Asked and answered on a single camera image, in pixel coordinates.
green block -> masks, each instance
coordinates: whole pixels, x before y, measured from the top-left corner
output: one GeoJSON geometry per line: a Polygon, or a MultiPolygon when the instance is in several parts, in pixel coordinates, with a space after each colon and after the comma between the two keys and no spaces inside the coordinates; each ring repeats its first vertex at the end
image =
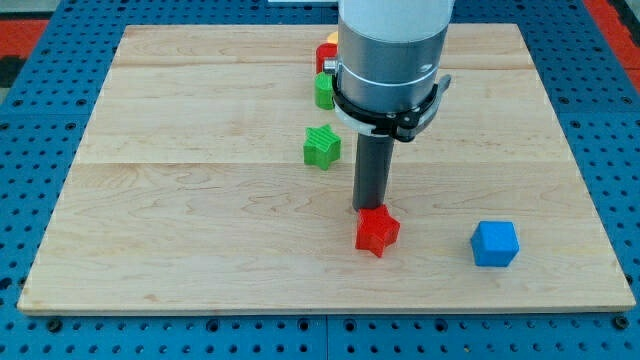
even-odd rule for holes
{"type": "Polygon", "coordinates": [[[331,131],[329,124],[307,128],[307,140],[303,148],[304,163],[327,170],[332,162],[340,159],[341,142],[340,137],[331,131]]]}
{"type": "Polygon", "coordinates": [[[333,78],[325,73],[316,75],[316,105],[325,110],[333,109],[333,78]]]}

maple plywood board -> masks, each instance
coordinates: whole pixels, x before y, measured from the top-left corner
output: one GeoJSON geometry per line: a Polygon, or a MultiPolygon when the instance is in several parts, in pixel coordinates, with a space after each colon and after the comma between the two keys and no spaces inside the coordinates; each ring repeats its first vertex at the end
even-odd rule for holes
{"type": "Polygon", "coordinates": [[[518,28],[452,25],[453,83],[394,150],[382,259],[354,249],[356,135],[313,104],[334,26],[133,26],[19,308],[30,315],[532,313],[635,304],[518,28]],[[305,166],[305,127],[343,139],[305,166]],[[478,221],[520,254],[474,265],[478,221]]]}

red star-shaped block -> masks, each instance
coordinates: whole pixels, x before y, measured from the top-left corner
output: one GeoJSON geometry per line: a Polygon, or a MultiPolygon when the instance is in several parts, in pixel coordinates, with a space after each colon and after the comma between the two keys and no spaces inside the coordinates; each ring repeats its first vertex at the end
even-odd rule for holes
{"type": "Polygon", "coordinates": [[[358,233],[356,249],[369,250],[377,257],[382,257],[384,248],[396,242],[400,223],[389,215],[385,205],[358,212],[358,233]]]}

blue perforated panel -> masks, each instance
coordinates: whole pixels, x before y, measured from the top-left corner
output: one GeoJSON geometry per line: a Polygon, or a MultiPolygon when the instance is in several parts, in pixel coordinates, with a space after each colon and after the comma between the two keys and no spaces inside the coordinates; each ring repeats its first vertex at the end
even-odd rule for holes
{"type": "MultiPolygon", "coordinates": [[[[0,358],[640,357],[640,315],[29,318],[18,299],[127,24],[335,23],[263,0],[65,0],[0,108],[0,358]]],[[[574,0],[458,0],[520,26],[611,242],[640,294],[640,99],[574,0]]]]}

wooden table surface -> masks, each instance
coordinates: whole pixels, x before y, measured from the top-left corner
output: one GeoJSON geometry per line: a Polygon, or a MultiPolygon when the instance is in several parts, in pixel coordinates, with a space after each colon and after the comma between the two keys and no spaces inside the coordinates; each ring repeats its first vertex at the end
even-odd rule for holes
{"type": "Polygon", "coordinates": [[[335,26],[130,26],[19,308],[30,315],[537,313],[635,304],[515,25],[451,25],[453,83],[395,148],[382,259],[354,249],[356,135],[313,104],[335,26]],[[342,159],[305,166],[330,123],[342,159]],[[480,220],[520,254],[480,268],[480,220]]]}

